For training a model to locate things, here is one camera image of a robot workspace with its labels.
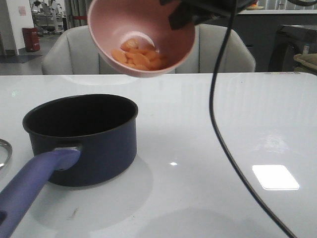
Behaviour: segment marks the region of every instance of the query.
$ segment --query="cable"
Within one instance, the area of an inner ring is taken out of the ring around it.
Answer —
[[[235,172],[237,173],[237,175],[239,176],[240,180],[243,182],[243,184],[245,185],[245,187],[247,188],[247,190],[249,191],[249,193],[252,195],[252,197],[256,200],[256,202],[261,206],[261,208],[268,214],[268,216],[283,230],[283,232],[289,237],[289,238],[297,238],[295,236],[295,234],[292,233],[292,231],[290,229],[288,229],[288,227],[286,227],[286,225],[270,210],[270,208],[264,203],[264,201],[260,198],[260,196],[257,194],[257,192],[252,188],[251,184],[248,182],[247,178],[243,175],[242,171],[240,170],[239,166],[237,165],[237,163],[235,162],[233,156],[231,155],[228,147],[226,146],[219,128],[217,126],[216,120],[215,120],[215,116],[214,116],[214,110],[213,110],[213,97],[214,97],[214,89],[215,89],[215,85],[216,85],[216,78],[218,75],[218,71],[219,71],[219,66],[221,63],[221,59],[222,59],[222,55],[224,53],[225,47],[227,45],[227,42],[229,40],[230,37],[230,33],[231,33],[231,29],[232,29],[232,25],[233,25],[233,21],[236,15],[236,11],[237,11],[237,0],[234,0],[234,6],[233,6],[233,10],[231,12],[230,15],[230,19],[229,19],[229,23],[228,23],[228,27],[221,45],[221,48],[219,50],[219,54],[215,63],[215,67],[214,67],[214,71],[213,71],[213,75],[212,75],[212,81],[211,81],[211,88],[210,88],[210,97],[209,97],[209,112],[210,112],[210,118],[211,118],[211,123],[213,126],[213,129],[216,133],[216,136],[218,138],[218,141],[224,151],[224,153],[226,154],[229,162],[231,163],[233,169],[235,170]]]

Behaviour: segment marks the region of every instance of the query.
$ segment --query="glossy white tabletop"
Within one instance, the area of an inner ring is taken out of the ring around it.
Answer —
[[[24,115],[52,99],[92,93],[139,107],[138,152],[117,178],[91,187],[47,183],[13,238],[285,238],[248,193],[211,126],[211,74],[0,76],[0,138],[12,144],[2,189],[32,157]],[[255,190],[299,237],[316,234],[317,78],[219,74],[216,119]],[[298,190],[265,190],[252,165],[284,165]]]

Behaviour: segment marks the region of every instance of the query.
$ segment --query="bowl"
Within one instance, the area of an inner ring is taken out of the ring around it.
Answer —
[[[101,57],[115,70],[134,77],[154,77],[182,64],[195,40],[194,23],[172,30],[168,16],[179,5],[175,0],[160,5],[159,0],[93,0],[88,11],[90,34]],[[167,59],[163,68],[141,70],[116,61],[111,51],[136,39],[139,48],[151,44]]]

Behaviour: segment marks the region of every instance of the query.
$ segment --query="blue handle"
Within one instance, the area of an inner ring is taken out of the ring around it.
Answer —
[[[79,159],[76,149],[57,149],[33,157],[0,193],[0,238],[9,238],[55,170]]]

